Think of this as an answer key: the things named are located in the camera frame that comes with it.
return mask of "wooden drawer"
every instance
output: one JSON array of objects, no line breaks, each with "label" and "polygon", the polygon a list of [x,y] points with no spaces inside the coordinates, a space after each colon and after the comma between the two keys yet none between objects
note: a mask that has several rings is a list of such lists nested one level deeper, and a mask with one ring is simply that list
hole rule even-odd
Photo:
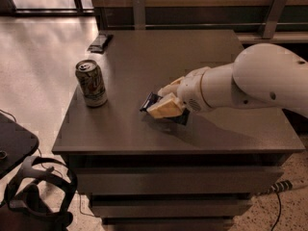
[{"label": "wooden drawer", "polygon": [[233,225],[224,218],[162,218],[109,221],[106,231],[224,231]]},{"label": "wooden drawer", "polygon": [[177,218],[240,216],[251,206],[237,196],[93,196],[91,210],[102,218]]},{"label": "wooden drawer", "polygon": [[280,167],[75,168],[79,193],[94,195],[259,193]]}]

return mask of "table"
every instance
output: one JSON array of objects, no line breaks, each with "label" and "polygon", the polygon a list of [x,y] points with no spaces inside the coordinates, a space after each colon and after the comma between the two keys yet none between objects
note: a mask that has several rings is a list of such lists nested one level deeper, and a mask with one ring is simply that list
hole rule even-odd
[{"label": "table", "polygon": [[0,160],[0,179],[39,147],[36,135],[0,113],[0,150],[7,153]]},{"label": "table", "polygon": [[88,108],[77,88],[53,153],[108,230],[225,230],[281,165],[305,148],[278,108],[219,108],[186,126],[139,111],[146,96],[202,66],[235,61],[232,31],[113,31],[102,68],[108,102]]}]

